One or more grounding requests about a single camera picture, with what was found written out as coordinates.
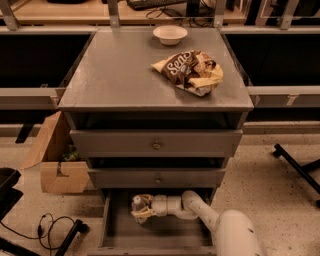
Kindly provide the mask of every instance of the cabinet top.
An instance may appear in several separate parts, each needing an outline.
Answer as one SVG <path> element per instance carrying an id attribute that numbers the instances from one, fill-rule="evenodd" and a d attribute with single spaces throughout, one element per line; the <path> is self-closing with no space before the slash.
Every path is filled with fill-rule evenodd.
<path id="1" fill-rule="evenodd" d="M 217 29 L 187 28 L 176 46 L 165 46 L 154 27 L 102 28 L 73 75 L 59 108 L 65 111 L 249 111 L 245 85 Z M 151 64 L 176 53 L 202 50 L 224 72 L 209 95 L 175 88 Z"/>

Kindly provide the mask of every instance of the drawer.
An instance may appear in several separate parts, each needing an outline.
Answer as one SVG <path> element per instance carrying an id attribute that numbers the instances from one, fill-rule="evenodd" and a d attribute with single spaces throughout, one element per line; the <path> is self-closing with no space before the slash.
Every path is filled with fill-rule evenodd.
<path id="1" fill-rule="evenodd" d="M 98 168 L 89 169 L 96 188 L 212 188 L 225 171 L 219 168 Z"/>
<path id="2" fill-rule="evenodd" d="M 319 108 L 319 86 L 247 87 L 256 108 Z"/>
<path id="3" fill-rule="evenodd" d="M 184 190 L 112 189 L 106 195 L 99 248 L 88 255 L 216 255 L 211 234 L 199 218 L 176 216 L 149 218 L 140 225 L 131 215 L 137 194 L 181 196 Z M 196 191 L 204 200 L 205 192 Z"/>
<path id="4" fill-rule="evenodd" d="M 72 130 L 82 157 L 231 157 L 241 130 Z"/>

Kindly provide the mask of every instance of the chair leg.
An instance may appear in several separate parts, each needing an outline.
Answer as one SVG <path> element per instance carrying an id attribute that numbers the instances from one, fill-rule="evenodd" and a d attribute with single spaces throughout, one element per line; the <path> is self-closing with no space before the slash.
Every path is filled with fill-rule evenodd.
<path id="1" fill-rule="evenodd" d="M 309 163 L 305 166 L 300 166 L 279 144 L 276 144 L 275 146 L 276 151 L 273 152 L 273 155 L 275 157 L 283 156 L 288 163 L 296 169 L 296 171 L 309 183 L 311 187 L 313 187 L 318 194 L 320 194 L 320 185 L 318 182 L 316 182 L 309 174 L 309 171 L 315 170 L 318 167 L 320 167 L 320 159 L 316 160 L 312 163 Z M 317 206 L 320 207 L 320 200 L 317 202 Z"/>

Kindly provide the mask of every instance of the white bowl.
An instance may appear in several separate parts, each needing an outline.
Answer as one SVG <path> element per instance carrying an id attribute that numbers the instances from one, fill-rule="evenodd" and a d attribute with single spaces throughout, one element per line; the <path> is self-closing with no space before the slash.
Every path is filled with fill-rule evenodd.
<path id="1" fill-rule="evenodd" d="M 183 27 L 167 25 L 157 27 L 153 30 L 153 34 L 165 45 L 176 45 L 188 34 L 188 31 Z"/>

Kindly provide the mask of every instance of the closed drawer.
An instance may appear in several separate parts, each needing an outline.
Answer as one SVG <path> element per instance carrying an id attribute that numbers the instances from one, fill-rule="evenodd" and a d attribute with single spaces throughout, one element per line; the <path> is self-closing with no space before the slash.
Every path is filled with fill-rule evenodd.
<path id="1" fill-rule="evenodd" d="M 320 86 L 247 87 L 256 108 L 319 108 Z"/>
<path id="2" fill-rule="evenodd" d="M 241 130 L 72 130 L 82 157 L 230 157 Z"/>
<path id="3" fill-rule="evenodd" d="M 99 168 L 89 169 L 96 188 L 213 188 L 222 183 L 218 168 Z"/>

